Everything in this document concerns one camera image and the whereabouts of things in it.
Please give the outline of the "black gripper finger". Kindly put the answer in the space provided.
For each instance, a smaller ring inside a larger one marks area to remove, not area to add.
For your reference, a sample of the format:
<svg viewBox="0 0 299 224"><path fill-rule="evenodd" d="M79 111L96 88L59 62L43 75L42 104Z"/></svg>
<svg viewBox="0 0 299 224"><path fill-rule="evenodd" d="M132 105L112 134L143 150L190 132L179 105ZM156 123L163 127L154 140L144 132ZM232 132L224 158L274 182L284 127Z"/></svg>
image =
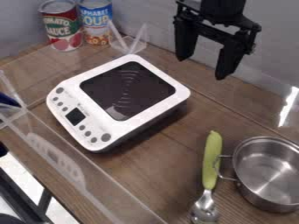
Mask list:
<svg viewBox="0 0 299 224"><path fill-rule="evenodd" d="M215 69L215 77L223 80L235 73L239 63L248 53L248 35L235 34L216 40L223 45L219 50L219 58Z"/></svg>
<svg viewBox="0 0 299 224"><path fill-rule="evenodd" d="M187 60L195 51L198 31L192 21L182 17L174 18L175 55L179 61Z"/></svg>

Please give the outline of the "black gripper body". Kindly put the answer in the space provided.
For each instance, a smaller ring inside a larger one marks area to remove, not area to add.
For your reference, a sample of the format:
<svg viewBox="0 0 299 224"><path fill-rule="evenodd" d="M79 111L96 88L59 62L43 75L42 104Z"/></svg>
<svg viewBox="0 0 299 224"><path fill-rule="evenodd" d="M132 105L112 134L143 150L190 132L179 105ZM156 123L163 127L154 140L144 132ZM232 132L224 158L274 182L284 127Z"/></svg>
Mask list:
<svg viewBox="0 0 299 224"><path fill-rule="evenodd" d="M174 17L192 21L199 36L215 42L228 35L247 34L247 54L251 54L262 26L244 16L246 3L247 0L176 0Z"/></svg>

